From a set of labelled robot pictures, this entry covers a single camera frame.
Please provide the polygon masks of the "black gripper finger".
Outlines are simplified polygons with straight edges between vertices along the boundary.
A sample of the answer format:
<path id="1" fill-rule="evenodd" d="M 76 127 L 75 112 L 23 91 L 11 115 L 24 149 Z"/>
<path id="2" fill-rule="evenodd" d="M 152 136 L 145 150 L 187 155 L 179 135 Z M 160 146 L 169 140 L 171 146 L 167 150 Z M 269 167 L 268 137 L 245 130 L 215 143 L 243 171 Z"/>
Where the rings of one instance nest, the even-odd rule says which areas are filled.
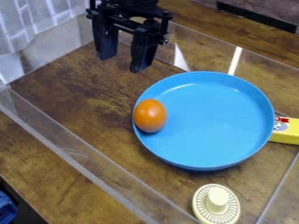
<path id="1" fill-rule="evenodd" d="M 168 20 L 161 22 L 147 19 L 133 30 L 131 42 L 132 73 L 147 69 L 153 62 L 157 46 L 168 43 Z"/>
<path id="2" fill-rule="evenodd" d="M 117 28 L 108 16 L 92 12 L 92 32 L 97 57 L 107 60 L 117 54 Z"/>

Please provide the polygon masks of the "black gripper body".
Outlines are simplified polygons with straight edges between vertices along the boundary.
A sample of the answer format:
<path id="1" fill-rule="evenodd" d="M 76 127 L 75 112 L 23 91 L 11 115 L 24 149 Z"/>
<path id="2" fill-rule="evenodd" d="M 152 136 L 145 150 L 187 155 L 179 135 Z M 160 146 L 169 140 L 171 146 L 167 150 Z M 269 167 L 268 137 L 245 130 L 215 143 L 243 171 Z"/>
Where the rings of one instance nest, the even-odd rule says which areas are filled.
<path id="1" fill-rule="evenodd" d="M 107 20 L 112 25 L 133 30 L 137 23 L 132 18 L 143 18 L 156 29 L 157 33 L 167 33 L 168 22 L 173 16 L 168 10 L 157 5 L 159 0 L 89 0 L 87 18 L 96 22 Z"/>

